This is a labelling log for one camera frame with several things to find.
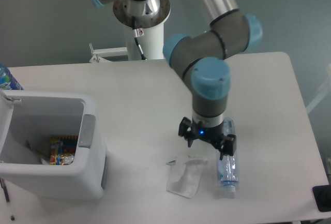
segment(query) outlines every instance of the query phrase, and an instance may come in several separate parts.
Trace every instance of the trash bin lid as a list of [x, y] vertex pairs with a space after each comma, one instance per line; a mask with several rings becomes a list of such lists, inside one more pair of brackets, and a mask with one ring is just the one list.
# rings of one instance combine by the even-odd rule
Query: trash bin lid
[[0, 89], [0, 152], [5, 144], [13, 110], [13, 100]]

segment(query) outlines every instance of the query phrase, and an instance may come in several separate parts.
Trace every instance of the white trash bin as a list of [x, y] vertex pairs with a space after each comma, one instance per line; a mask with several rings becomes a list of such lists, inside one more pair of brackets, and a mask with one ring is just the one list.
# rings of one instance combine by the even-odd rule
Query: white trash bin
[[[41, 164], [31, 147], [42, 149], [59, 136], [78, 136], [73, 163]], [[81, 94], [0, 90], [0, 160], [0, 177], [38, 196], [101, 198], [107, 148], [95, 100]]]

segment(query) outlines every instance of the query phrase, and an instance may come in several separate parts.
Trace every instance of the bottle label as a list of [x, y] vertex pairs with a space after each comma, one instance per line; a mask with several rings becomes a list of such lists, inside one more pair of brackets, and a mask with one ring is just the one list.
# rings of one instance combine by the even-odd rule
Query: bottle label
[[0, 88], [22, 90], [22, 86], [14, 78], [12, 78], [10, 82], [5, 82], [0, 84]]

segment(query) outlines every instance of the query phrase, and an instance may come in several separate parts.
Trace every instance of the gray floor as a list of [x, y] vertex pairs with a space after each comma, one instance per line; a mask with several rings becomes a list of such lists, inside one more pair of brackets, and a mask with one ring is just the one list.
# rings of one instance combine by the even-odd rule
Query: gray floor
[[[165, 39], [177, 32], [194, 36], [208, 29], [196, 0], [170, 1]], [[256, 14], [264, 29], [261, 44], [248, 52], [287, 53], [307, 104], [331, 63], [329, 0], [237, 3], [243, 13]], [[89, 42], [95, 49], [125, 45], [111, 5], [97, 9], [90, 0], [0, 0], [0, 62], [7, 66], [87, 63]], [[331, 94], [309, 117], [322, 158], [331, 155]]]

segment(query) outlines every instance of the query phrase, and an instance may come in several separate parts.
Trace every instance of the white bracket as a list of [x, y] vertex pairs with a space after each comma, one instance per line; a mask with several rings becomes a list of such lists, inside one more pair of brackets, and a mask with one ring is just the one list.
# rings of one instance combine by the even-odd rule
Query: white bracket
[[115, 56], [128, 55], [128, 50], [126, 47], [94, 50], [92, 44], [90, 43], [89, 48], [91, 50], [91, 55], [92, 55], [92, 58], [89, 60], [90, 63], [111, 62], [107, 59], [104, 59], [104, 57], [115, 57]]
[[331, 92], [331, 64], [326, 67], [328, 77], [324, 82], [318, 87], [314, 93], [314, 97], [311, 102], [306, 106], [306, 111], [309, 114], [316, 106], [319, 104], [323, 98]]

